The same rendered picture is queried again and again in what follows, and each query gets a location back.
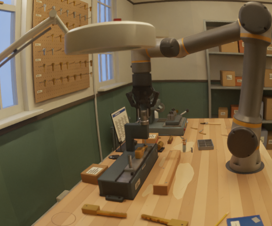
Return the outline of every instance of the robotic arm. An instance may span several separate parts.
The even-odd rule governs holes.
[[[271,37],[270,11],[261,3],[248,2],[241,7],[239,19],[232,24],[179,40],[157,39],[154,48],[132,51],[133,89],[127,94],[128,99],[137,109],[147,108],[150,116],[148,99],[155,92],[151,83],[151,58],[181,58],[242,39],[245,52],[239,111],[234,115],[228,136],[228,149],[232,153],[230,168],[238,172],[256,171],[261,167],[259,143],[262,119],[259,111],[263,97],[266,51],[271,44]]]

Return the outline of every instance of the yellow pencil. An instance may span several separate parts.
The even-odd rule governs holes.
[[[229,214],[229,212],[227,212],[227,213],[222,217],[222,219],[220,219],[220,221],[217,222],[217,224],[216,224],[215,226],[218,226],[218,225],[225,219],[225,217],[226,217],[228,214]]]

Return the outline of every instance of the window sill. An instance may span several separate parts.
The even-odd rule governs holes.
[[[120,86],[124,86],[128,84],[128,82],[117,82],[117,83],[113,83],[113,84],[110,84],[110,85],[107,85],[107,86],[102,86],[98,89],[98,92],[105,92],[105,91],[109,91],[111,89],[115,89],[115,88],[118,88]]]
[[[28,111],[28,112],[21,112],[21,113],[9,116],[5,119],[1,119],[0,120],[0,129],[11,126],[13,124],[24,121],[26,119],[30,119],[36,115],[41,114],[41,113],[43,113],[43,109],[33,110],[33,111]]]

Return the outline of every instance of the wooden handle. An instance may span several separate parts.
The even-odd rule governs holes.
[[[103,211],[103,210],[98,210],[97,214],[103,215],[103,216],[117,217],[117,218],[127,217],[126,213],[116,213],[116,212],[109,212],[109,211]]]
[[[146,219],[146,220],[151,220],[154,222],[160,222],[162,224],[168,224],[170,220],[164,219],[164,218],[157,218],[157,217],[153,217],[150,215],[146,215],[146,214],[142,214],[141,218]]]

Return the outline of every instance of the wooden tabletop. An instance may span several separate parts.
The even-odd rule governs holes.
[[[165,150],[159,154],[152,171],[133,201],[109,202],[99,196],[98,186],[80,183],[60,203],[48,212],[36,226],[157,226],[162,225],[141,219],[141,214],[166,219],[189,221],[189,226],[214,226],[229,211],[227,218],[260,215],[265,226],[272,226],[272,159],[263,145],[261,158],[265,168],[256,174],[235,174],[225,167],[231,158],[227,148],[227,135],[232,119],[188,119],[184,134],[194,142],[192,152],[181,153],[180,165],[189,163],[194,175],[186,191],[177,197],[174,193],[175,176],[168,195],[154,195],[149,190],[159,172],[161,161],[170,150],[181,143],[180,137],[161,137]],[[219,122],[221,125],[201,125],[201,122]],[[212,139],[214,150],[199,151],[197,139]],[[111,165],[114,160],[105,159]],[[127,213],[126,219],[82,214],[84,204],[99,205],[101,210]]]

